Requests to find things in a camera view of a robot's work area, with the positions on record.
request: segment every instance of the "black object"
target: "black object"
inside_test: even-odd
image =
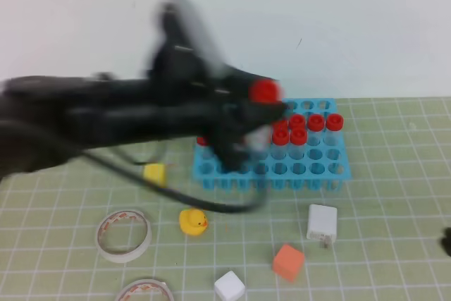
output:
[[[222,63],[186,0],[164,4],[161,25],[165,40],[145,79],[114,80],[102,73],[95,78],[30,76],[6,82],[0,96],[0,177],[85,156],[128,180],[194,207],[238,212],[259,206],[264,193],[244,206],[203,202],[148,182],[85,151],[203,136],[224,169],[235,171],[248,160],[245,149],[236,147],[244,135],[280,120],[285,113],[282,103],[249,100],[249,88],[265,78]]]
[[[442,248],[448,254],[449,257],[451,257],[451,227],[446,228],[443,231],[444,238],[440,239],[440,244],[442,245]]]

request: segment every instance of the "red cap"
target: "red cap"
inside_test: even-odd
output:
[[[271,104],[280,100],[280,89],[275,81],[265,79],[256,81],[250,91],[249,98],[253,102]]]
[[[344,119],[340,114],[332,113],[327,117],[326,128],[337,132],[343,128]]]
[[[273,128],[274,130],[288,130],[288,121],[286,120],[280,120],[280,121],[276,121],[275,123],[273,123]]]
[[[305,118],[301,114],[293,114],[290,117],[290,128],[294,130],[297,127],[305,128]]]
[[[278,146],[285,146],[290,141],[290,134],[288,129],[278,129],[273,133],[273,144]]]
[[[313,132],[321,132],[324,128],[324,117],[321,114],[312,114],[307,127]]]
[[[197,144],[201,146],[207,146],[207,142],[203,137],[197,137]]]
[[[290,133],[290,142],[300,146],[307,142],[307,131],[304,128],[296,127]]]

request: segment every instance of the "tape roll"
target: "tape roll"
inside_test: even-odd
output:
[[[108,227],[119,220],[140,220],[146,224],[147,232],[146,237],[142,241],[141,245],[137,246],[135,249],[130,250],[128,252],[109,252],[104,247],[102,247],[101,239],[105,234]],[[117,264],[124,264],[126,262],[130,262],[134,259],[140,257],[150,245],[152,240],[152,231],[150,229],[150,222],[146,219],[144,214],[140,211],[127,210],[127,211],[115,211],[114,213],[109,214],[102,220],[96,230],[95,234],[95,244],[100,252],[100,255],[107,259],[110,262],[114,262]]]
[[[135,293],[138,294],[150,290],[160,290],[161,294],[163,294],[168,301],[174,301],[174,297],[168,286],[164,282],[153,279],[132,282],[130,285],[122,289],[118,296],[116,296],[116,301],[127,301]]]

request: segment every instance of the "white background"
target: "white background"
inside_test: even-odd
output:
[[[139,77],[161,1],[0,0],[0,78]],[[288,97],[451,95],[451,0],[192,1],[226,61]]]

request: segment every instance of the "rubber duck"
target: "rubber duck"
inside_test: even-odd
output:
[[[188,235],[201,235],[209,225],[205,213],[200,209],[186,209],[180,212],[180,229]]]

